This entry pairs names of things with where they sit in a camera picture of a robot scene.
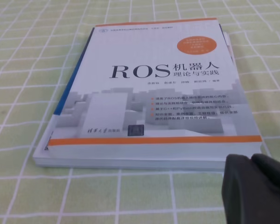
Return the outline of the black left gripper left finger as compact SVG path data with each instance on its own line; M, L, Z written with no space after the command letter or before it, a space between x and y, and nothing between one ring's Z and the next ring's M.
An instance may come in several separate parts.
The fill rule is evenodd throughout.
M222 200L228 224L280 222L280 188L272 181L279 169L277 160L262 154L227 156Z

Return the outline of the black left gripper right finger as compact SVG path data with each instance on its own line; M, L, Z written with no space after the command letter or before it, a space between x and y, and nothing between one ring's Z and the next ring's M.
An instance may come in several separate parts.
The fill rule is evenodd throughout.
M260 171L262 189L259 208L265 224L280 224L280 162L263 155L254 154L252 162Z

